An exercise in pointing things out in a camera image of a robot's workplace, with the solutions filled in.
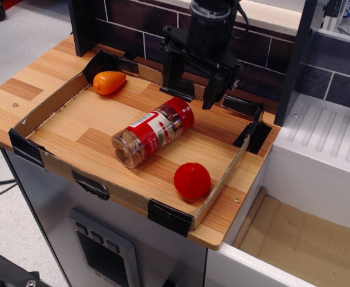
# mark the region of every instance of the glass jar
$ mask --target glass jar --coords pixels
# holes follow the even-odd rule
[[[194,124],[187,102],[174,97],[112,137],[116,156],[131,169]]]

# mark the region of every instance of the brick wall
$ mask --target brick wall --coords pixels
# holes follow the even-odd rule
[[[302,93],[350,107],[350,42],[317,34]]]
[[[190,22],[189,9],[155,0],[93,0],[93,8],[98,42],[159,63],[163,26]],[[236,23],[234,33],[243,31]],[[238,88],[279,100],[293,43],[293,36],[252,26],[244,39],[231,39],[230,51],[245,65]]]

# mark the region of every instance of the cardboard floor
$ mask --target cardboard floor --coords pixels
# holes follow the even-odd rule
[[[239,249],[313,285],[350,286],[350,229],[269,196]]]

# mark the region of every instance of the orange toy carrot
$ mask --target orange toy carrot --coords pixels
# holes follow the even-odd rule
[[[93,79],[93,87],[99,94],[111,94],[123,85],[126,78],[126,74],[122,72],[100,72]]]

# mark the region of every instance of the red ball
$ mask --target red ball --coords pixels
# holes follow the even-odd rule
[[[186,163],[175,172],[175,187],[186,199],[203,196],[211,187],[211,177],[205,167],[199,163]]]

